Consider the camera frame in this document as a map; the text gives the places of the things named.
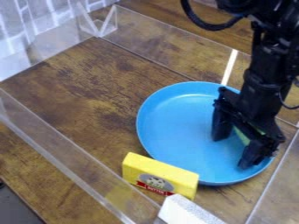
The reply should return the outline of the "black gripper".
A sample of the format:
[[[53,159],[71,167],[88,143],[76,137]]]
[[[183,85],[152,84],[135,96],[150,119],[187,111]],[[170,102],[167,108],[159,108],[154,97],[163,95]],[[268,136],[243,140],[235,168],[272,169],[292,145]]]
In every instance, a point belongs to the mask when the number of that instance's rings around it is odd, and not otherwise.
[[[276,155],[278,145],[286,140],[276,125],[275,117],[283,107],[292,80],[282,72],[259,72],[247,69],[240,92],[227,87],[219,88],[219,98],[214,101],[211,138],[220,141],[230,137],[232,127],[247,136],[264,135],[244,141],[244,150],[238,161],[243,170],[259,165]]]

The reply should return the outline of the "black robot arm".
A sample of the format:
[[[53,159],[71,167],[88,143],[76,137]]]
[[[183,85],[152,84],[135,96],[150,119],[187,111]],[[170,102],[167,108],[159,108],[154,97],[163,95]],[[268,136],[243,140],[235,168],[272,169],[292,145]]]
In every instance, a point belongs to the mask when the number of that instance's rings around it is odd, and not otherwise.
[[[219,88],[211,137],[219,141],[236,129],[250,142],[238,166],[258,165],[274,156],[286,137],[275,117],[299,77],[299,0],[216,0],[226,12],[251,20],[250,67],[238,93]]]

